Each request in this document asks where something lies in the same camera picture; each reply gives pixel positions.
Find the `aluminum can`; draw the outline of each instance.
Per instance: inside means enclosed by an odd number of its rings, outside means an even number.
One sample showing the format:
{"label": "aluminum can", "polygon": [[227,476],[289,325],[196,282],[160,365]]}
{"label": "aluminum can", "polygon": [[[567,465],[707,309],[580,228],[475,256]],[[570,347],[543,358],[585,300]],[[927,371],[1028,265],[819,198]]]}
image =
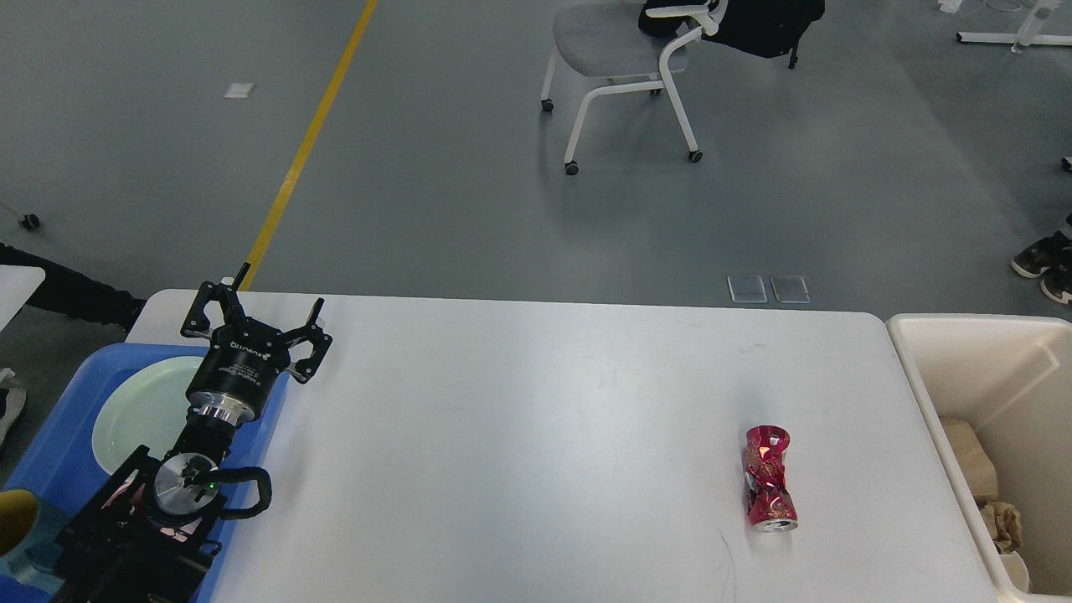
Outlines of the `aluminum can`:
{"label": "aluminum can", "polygon": [[759,532],[786,532],[796,527],[796,509],[786,489],[789,432],[774,425],[759,425],[746,433],[744,476],[748,484],[748,524]]}

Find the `white stand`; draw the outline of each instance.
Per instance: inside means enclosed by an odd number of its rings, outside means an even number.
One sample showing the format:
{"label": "white stand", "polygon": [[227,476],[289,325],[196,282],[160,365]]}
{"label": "white stand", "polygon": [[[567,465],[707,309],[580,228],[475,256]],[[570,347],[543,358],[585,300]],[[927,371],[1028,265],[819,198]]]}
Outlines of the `white stand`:
{"label": "white stand", "polygon": [[965,44],[1011,44],[1013,53],[1019,53],[1031,44],[1044,46],[1072,46],[1072,35],[1039,35],[1042,25],[1060,6],[1063,0],[1038,0],[1016,33],[976,33],[958,31],[956,41]]}

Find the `chair wheel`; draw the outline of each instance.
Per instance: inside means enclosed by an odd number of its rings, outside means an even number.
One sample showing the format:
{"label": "chair wheel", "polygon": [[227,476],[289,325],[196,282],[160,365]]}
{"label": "chair wheel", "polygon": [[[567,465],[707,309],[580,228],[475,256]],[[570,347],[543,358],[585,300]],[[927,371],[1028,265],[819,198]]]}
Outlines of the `chair wheel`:
{"label": "chair wheel", "polygon": [[18,221],[18,225],[28,231],[34,231],[41,225],[41,220],[38,219],[36,214],[27,214]]}

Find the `white chair frame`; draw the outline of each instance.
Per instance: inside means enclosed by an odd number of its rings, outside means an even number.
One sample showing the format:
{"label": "white chair frame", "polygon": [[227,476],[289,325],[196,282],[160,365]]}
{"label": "white chair frame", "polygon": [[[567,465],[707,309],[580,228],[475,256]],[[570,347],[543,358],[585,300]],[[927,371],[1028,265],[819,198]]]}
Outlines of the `white chair frame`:
{"label": "white chair frame", "polygon": [[[685,115],[685,107],[682,105],[681,95],[678,93],[678,86],[674,84],[673,74],[670,73],[670,56],[678,48],[699,40],[704,33],[714,35],[718,31],[718,24],[726,16],[726,6],[729,4],[729,1],[717,0],[717,5],[710,11],[706,4],[667,6],[645,11],[647,16],[653,18],[688,17],[695,20],[697,25],[682,35],[671,40],[662,48],[662,52],[659,54],[658,74],[649,75],[646,82],[614,84],[612,79],[610,85],[595,88],[584,95],[581,100],[581,106],[577,109],[577,118],[574,120],[574,129],[569,134],[569,143],[566,145],[566,155],[563,158],[567,175],[572,176],[579,171],[577,162],[574,160],[574,152],[577,150],[577,142],[581,137],[581,127],[584,124],[584,117],[587,115],[589,105],[592,104],[592,101],[596,97],[639,92],[642,90],[656,91],[666,89],[667,95],[670,97],[670,104],[673,105],[674,114],[678,116],[678,123],[681,124],[682,134],[685,135],[685,143],[688,145],[688,160],[693,163],[700,161],[703,153],[696,143],[696,135],[693,134],[693,127],[688,122],[688,116]],[[550,97],[551,80],[554,78],[555,65],[560,61],[562,61],[562,55],[559,53],[559,47],[552,44],[551,59],[547,63],[547,75],[544,77],[544,88],[540,91],[540,102],[544,111],[547,113],[550,113],[554,107]]]}

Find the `gray chair seat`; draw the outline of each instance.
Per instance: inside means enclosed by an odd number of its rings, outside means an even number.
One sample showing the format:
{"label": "gray chair seat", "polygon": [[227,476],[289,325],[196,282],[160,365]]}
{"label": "gray chair seat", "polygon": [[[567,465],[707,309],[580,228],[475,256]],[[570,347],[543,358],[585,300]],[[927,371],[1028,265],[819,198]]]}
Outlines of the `gray chair seat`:
{"label": "gray chair seat", "polygon": [[[580,4],[554,17],[554,44],[563,60],[585,77],[630,77],[658,74],[659,53],[668,39],[640,31],[641,4]],[[670,57],[670,71],[684,71],[684,47]]]}

